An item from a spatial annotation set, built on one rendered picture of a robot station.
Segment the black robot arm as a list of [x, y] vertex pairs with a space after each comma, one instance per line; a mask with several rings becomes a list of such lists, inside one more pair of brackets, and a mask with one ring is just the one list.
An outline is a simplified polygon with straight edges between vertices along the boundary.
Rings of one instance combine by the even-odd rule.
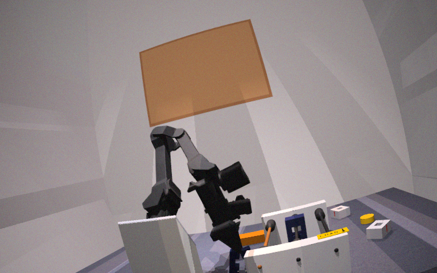
[[[150, 134], [151, 142], [156, 151], [156, 183], [152, 192], [142, 203], [148, 211], [146, 219], [174, 216], [180, 208], [180, 189], [172, 181], [171, 152], [182, 148], [188, 159], [188, 169], [197, 182], [190, 181], [188, 193], [196, 190], [203, 205], [207, 205], [224, 196], [223, 191], [231, 193], [248, 184], [250, 180], [240, 162], [230, 167], [219, 170], [200, 154], [193, 145], [191, 138], [183, 128], [176, 129], [171, 126], [155, 127]], [[177, 140], [174, 142], [173, 138]], [[235, 201], [225, 203], [225, 211], [229, 220], [234, 216], [252, 214], [251, 201], [238, 195]], [[231, 219], [232, 218], [232, 219]]]

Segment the orange rectangular block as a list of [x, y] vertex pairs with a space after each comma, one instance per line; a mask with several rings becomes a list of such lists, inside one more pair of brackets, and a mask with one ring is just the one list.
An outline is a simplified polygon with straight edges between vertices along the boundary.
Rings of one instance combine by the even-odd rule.
[[265, 235], [263, 230], [246, 233], [246, 234], [240, 234], [239, 236], [241, 239], [242, 246], [265, 242]]

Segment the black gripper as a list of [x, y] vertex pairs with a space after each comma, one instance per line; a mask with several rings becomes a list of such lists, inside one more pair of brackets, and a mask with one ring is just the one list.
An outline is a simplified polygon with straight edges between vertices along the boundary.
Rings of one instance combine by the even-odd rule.
[[209, 214], [213, 224], [213, 229], [210, 236], [213, 242], [220, 240], [222, 243], [226, 244], [228, 247], [233, 249], [238, 254], [242, 252], [242, 244], [239, 236], [239, 226], [241, 221], [234, 222], [236, 218], [238, 220], [241, 218], [240, 215], [234, 216], [233, 220], [229, 220], [225, 211], [225, 203], [228, 204], [228, 199], [225, 196], [218, 200], [215, 200], [205, 207], [205, 213]]

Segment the yellow short cylinder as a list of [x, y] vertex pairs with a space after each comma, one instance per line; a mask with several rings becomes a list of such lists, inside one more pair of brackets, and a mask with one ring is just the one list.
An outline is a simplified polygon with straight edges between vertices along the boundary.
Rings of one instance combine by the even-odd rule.
[[374, 214], [366, 214], [360, 217], [361, 224], [369, 224], [374, 221]]

